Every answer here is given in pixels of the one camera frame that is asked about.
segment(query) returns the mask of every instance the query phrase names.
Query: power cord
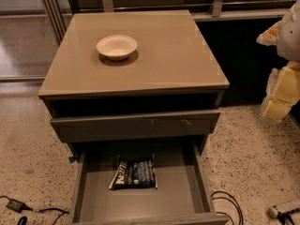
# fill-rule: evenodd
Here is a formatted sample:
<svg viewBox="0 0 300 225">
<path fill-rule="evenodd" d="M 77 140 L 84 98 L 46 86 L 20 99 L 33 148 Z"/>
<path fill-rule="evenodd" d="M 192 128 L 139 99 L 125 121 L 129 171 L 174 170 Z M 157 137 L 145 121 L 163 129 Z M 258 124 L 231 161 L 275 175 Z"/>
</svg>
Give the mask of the power cord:
<svg viewBox="0 0 300 225">
<path fill-rule="evenodd" d="M 225 194 L 229 198 L 223 197 L 223 196 L 214 197 L 214 195 L 216 195 L 216 194 L 223 194 L 223 195 Z M 233 195 L 229 194 L 226 191 L 215 191 L 215 192 L 212 193 L 211 198 L 212 198 L 212 200 L 226 200 L 226 201 L 230 202 L 231 204 L 233 204 L 235 209 L 237 210 L 237 213 L 238 213 L 238 216 L 239 216 L 238 225 L 244 225 L 244 217 L 243 217 L 242 209 L 241 209 L 239 203 L 237 202 L 237 200 L 234 198 Z M 228 218 L 230 219 L 232 225 L 234 225 L 233 219 L 228 214 L 226 214 L 224 212 L 217 212 L 217 213 L 227 215 Z"/>
<path fill-rule="evenodd" d="M 15 199 L 10 199 L 8 196 L 6 195 L 2 195 L 0 196 L 0 199 L 1 198 L 6 198 L 9 200 L 8 204 L 7 204 L 7 208 L 17 212 L 17 213 L 21 213 L 21 211 L 23 210 L 27 210 L 27 211 L 34 211 L 33 208 L 27 206 L 24 202 L 20 202 L 20 201 L 17 201 Z M 54 223 L 52 225 L 55 225 L 56 221 L 61 217 L 63 216 L 64 214 L 69 214 L 69 211 L 66 211 L 66 210 L 63 210 L 63 209 L 60 209 L 60 208 L 56 208 L 56 207 L 50 207 L 50 208 L 45 208 L 45 209 L 40 209 L 38 210 L 37 212 L 38 213 L 45 213 L 45 212 L 48 212 L 48 211 L 58 211 L 58 212 L 61 212 L 61 214 L 56 218 L 56 220 L 54 221 Z"/>
</svg>

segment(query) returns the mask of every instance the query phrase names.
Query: black plastic packet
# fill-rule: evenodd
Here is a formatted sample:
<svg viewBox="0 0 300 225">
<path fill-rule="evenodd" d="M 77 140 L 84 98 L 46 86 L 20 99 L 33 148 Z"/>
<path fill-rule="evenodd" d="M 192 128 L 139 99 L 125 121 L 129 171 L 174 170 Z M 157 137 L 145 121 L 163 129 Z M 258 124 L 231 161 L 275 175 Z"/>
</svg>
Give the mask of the black plastic packet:
<svg viewBox="0 0 300 225">
<path fill-rule="evenodd" d="M 153 167 L 154 155 L 151 157 L 118 157 L 118 169 L 109 189 L 121 188 L 158 188 Z"/>
</svg>

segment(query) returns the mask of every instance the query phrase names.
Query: table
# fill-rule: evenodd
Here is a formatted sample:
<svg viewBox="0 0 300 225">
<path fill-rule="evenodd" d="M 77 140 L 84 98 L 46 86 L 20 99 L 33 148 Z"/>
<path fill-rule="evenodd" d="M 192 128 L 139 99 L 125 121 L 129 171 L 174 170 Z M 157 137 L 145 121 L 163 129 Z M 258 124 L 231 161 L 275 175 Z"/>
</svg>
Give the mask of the table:
<svg viewBox="0 0 300 225">
<path fill-rule="evenodd" d="M 138 42 L 137 51 L 121 62 L 110 61 L 96 50 L 102 38 L 117 34 Z M 153 224 L 175 219 L 182 224 L 190 219 L 197 224 L 225 224 L 225 217 L 213 213 L 199 157 L 216 126 L 218 105 L 228 87 L 186 10 L 74 15 L 38 94 L 52 115 L 57 136 L 80 164 L 70 224 L 119 224 L 116 217 L 124 224 L 145 218 Z M 126 191 L 113 193 L 105 188 L 115 171 L 116 151 L 126 153 L 132 147 L 161 157 L 159 196 L 153 190 L 125 196 Z M 179 174 L 183 175 L 179 187 L 173 188 Z M 178 189 L 187 191 L 187 199 L 178 196 L 170 202 Z M 141 205 L 142 198 L 153 200 Z M 128 210 L 116 215 L 125 207 L 120 203 L 128 199 L 134 216 Z M 174 206 L 168 209 L 167 203 Z"/>
</svg>

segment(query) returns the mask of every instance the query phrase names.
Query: power adapter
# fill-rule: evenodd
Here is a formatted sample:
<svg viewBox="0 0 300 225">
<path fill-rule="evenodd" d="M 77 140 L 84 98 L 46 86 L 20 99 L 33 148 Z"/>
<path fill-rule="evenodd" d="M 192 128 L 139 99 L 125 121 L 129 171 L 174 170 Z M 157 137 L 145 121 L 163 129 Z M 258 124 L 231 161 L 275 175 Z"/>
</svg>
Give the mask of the power adapter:
<svg viewBox="0 0 300 225">
<path fill-rule="evenodd" d="M 24 202 L 20 202 L 15 199 L 11 199 L 8 202 L 7 208 L 9 208 L 17 213 L 21 213 L 22 210 L 32 210 L 32 208 L 28 207 Z"/>
</svg>

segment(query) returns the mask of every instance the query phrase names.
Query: white robot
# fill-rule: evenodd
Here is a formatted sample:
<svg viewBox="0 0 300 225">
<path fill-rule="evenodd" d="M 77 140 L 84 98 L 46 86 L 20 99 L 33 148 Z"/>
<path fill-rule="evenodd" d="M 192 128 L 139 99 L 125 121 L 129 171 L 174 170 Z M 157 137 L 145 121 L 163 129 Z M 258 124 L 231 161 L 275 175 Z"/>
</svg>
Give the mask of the white robot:
<svg viewBox="0 0 300 225">
<path fill-rule="evenodd" d="M 289 60 L 281 71 L 272 70 L 262 102 L 262 117 L 280 122 L 300 100 L 300 0 L 280 22 L 260 34 L 257 42 L 276 45 L 277 54 Z"/>
</svg>

